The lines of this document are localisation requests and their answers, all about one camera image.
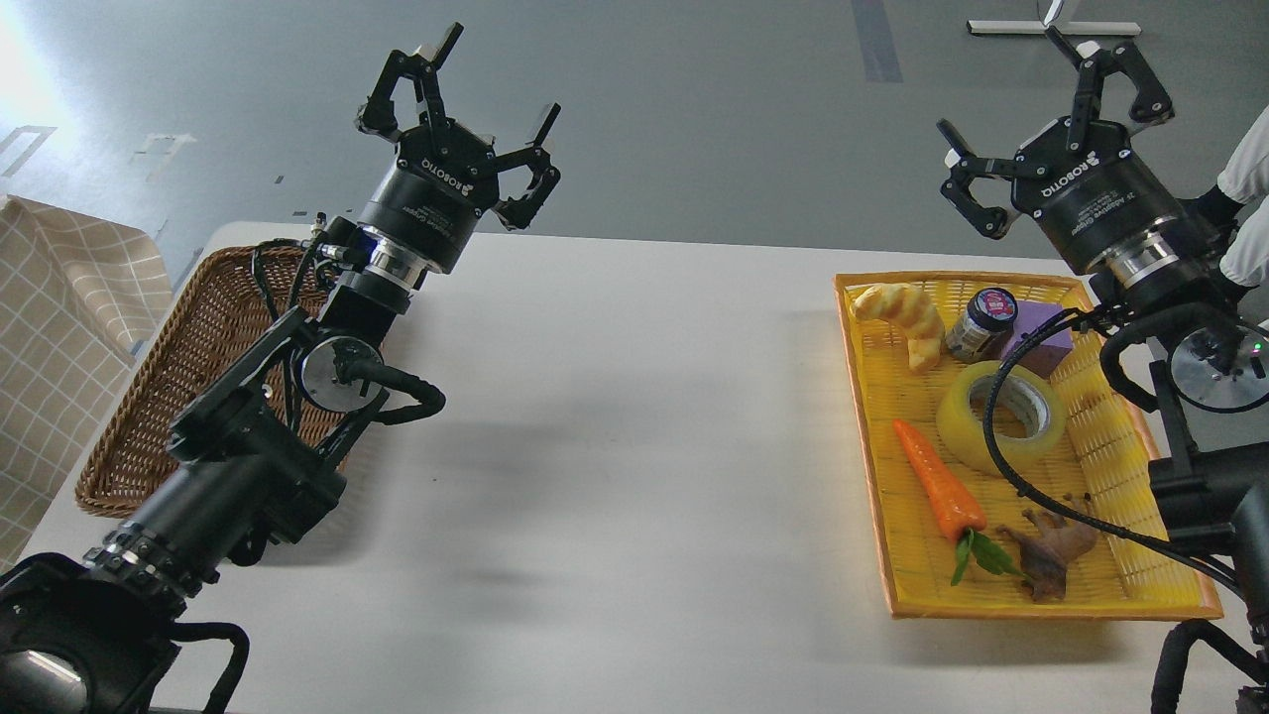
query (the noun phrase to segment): wicker basket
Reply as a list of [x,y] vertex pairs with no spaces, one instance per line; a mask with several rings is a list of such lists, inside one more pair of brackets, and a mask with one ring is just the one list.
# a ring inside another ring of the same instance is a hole
[[[287,246],[263,251],[265,279],[279,304],[286,303],[301,254]],[[227,247],[199,264],[89,455],[75,486],[84,511],[126,517],[176,469],[164,450],[173,419],[272,323],[250,263],[251,247]],[[299,304],[315,313],[325,298],[310,270]],[[269,373],[268,383],[273,388],[269,407],[282,415],[280,369]],[[339,419],[305,403],[301,438],[315,445]]]
[[[904,457],[891,420],[906,420],[931,438],[952,471],[982,503],[990,528],[1004,524],[1034,534],[1034,526],[1022,516],[1033,505],[1018,498],[1003,478],[958,463],[938,440],[935,410],[964,365],[944,354],[930,373],[911,375],[904,335],[881,320],[857,322],[848,306],[871,284],[906,282],[926,292],[943,322],[950,325],[973,293],[990,285],[1001,285],[1019,299],[1089,308],[1080,280],[935,270],[839,274],[835,282],[891,615],[1115,620],[1222,615],[1208,578],[1117,538],[1103,538],[1093,552],[1071,566],[1066,599],[1060,602],[1034,604],[1019,578],[991,576],[975,566],[961,585],[950,586],[953,547],[935,528],[925,492]],[[1090,332],[1074,335],[1074,340],[1075,349],[1049,378],[1067,411],[1066,436],[1023,477],[1051,496],[1089,493],[1098,517],[1166,538],[1146,471],[1150,459],[1157,457],[1150,432],[1140,412],[1107,384],[1098,364],[1100,337]],[[1016,559],[1013,543],[997,542]]]

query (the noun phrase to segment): purple sponge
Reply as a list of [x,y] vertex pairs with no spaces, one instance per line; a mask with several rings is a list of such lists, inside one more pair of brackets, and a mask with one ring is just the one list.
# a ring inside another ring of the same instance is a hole
[[[1019,299],[1018,318],[1014,320],[1014,325],[1010,331],[991,340],[991,345],[987,347],[987,359],[1004,360],[1005,354],[1009,354],[1009,350],[1013,349],[1015,344],[1025,339],[1027,335],[1033,332],[1044,320],[1058,313],[1061,309],[1062,306],[1053,302]],[[1041,379],[1047,380],[1062,360],[1066,359],[1066,355],[1071,353],[1071,349],[1074,349],[1074,345],[1071,344],[1071,330],[1062,330],[1042,341],[1036,349],[1027,353],[1027,355],[1023,356],[1022,361],[1018,364],[1036,373]]]

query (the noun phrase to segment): jar lid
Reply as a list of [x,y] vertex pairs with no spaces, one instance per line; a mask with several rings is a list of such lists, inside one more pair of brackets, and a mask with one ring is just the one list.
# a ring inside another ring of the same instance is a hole
[[991,331],[1006,330],[1018,318],[1018,301],[1003,287],[980,289],[967,309],[978,326]]

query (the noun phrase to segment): robotic arm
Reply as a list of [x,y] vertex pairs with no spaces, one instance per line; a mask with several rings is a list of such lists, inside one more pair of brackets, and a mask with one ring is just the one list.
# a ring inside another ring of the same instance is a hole
[[[176,417],[168,450],[179,469],[82,564],[43,553],[0,577],[0,714],[146,711],[175,643],[203,639],[233,646],[206,709],[223,711],[247,638],[231,624],[178,623],[187,600],[218,580],[223,559],[250,566],[269,542],[297,543],[335,509],[345,487],[336,468],[372,424],[444,407],[440,391],[385,365],[379,344],[426,273],[453,269],[485,211],[527,227],[560,180],[543,146],[558,104],[525,148],[503,156],[445,115],[437,71],[461,32],[454,24],[430,58],[393,51],[358,112],[358,128],[392,142],[396,160],[357,223],[313,226],[298,271],[319,255],[344,268],[320,313],[287,309]],[[402,77],[420,107],[406,131],[391,101]],[[518,166],[533,174],[528,191],[499,199],[497,174]],[[266,406],[275,367],[296,399],[344,415],[316,448]],[[418,403],[385,412],[388,391]]]
[[[1132,150],[1129,137],[1173,115],[1171,99],[1131,42],[1103,49],[1072,47],[1055,28],[1046,34],[1075,65],[1079,81],[1071,114],[1049,122],[1011,159],[977,156],[943,119],[952,146],[942,193],[977,231],[1004,237],[1019,216],[1030,216],[1058,255],[1090,282],[1101,299],[1093,312],[1066,311],[1006,356],[989,396],[983,434],[997,467],[1027,496],[1062,516],[1152,548],[1222,582],[1247,605],[1259,657],[1209,624],[1184,624],[1170,637],[1156,677],[1156,711],[1175,710],[1185,652],[1206,639],[1256,682],[1239,696],[1239,711],[1269,711],[1269,445],[1200,453],[1181,402],[1208,412],[1241,413],[1269,401],[1266,336],[1244,322],[1208,278],[1214,231],[1189,217]],[[1132,128],[1100,118],[1107,77],[1122,72],[1136,86]],[[970,193],[978,178],[1011,184],[1011,208],[983,207]],[[1167,542],[1134,534],[1066,509],[1009,468],[996,448],[992,410],[1008,372],[1030,346],[1060,328],[1093,327],[1107,336],[1100,363],[1110,387],[1140,408],[1160,411],[1171,458],[1150,464],[1151,491]],[[1131,344],[1155,339],[1166,353],[1151,365],[1154,393],[1123,372]],[[1213,557],[1228,557],[1230,568]]]

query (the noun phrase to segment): yellow plastic tray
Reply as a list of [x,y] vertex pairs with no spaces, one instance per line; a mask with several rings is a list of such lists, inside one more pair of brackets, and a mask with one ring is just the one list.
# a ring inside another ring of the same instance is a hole
[[[934,524],[925,492],[891,429],[891,420],[911,422],[987,512],[989,530],[1008,525],[1036,535],[1022,516],[1037,509],[1019,498],[1000,477],[964,467],[943,446],[934,412],[945,389],[964,368],[949,354],[930,373],[907,372],[907,347],[898,328],[881,320],[855,321],[849,303],[868,285],[906,282],[925,290],[943,323],[952,325],[970,297],[1001,285],[1019,299],[1090,307],[1084,284],[1068,276],[952,270],[858,273],[836,275],[838,307],[845,336],[846,367],[863,441],[873,528],[886,601],[895,618],[1066,618],[1107,620],[1185,620],[1222,616],[1212,582],[1197,572],[1134,543],[1103,538],[1067,573],[1063,601],[1034,604],[1020,578],[991,576],[971,564],[957,587],[949,585],[953,547]],[[1166,538],[1150,493],[1147,463],[1157,458],[1141,413],[1110,391],[1098,364],[1098,335],[1075,335],[1075,349],[1049,378],[1067,411],[1066,436],[1039,464],[1023,472],[1027,481],[1060,498],[1093,497],[1093,514],[1138,533]],[[990,534],[1016,563],[1018,549]]]

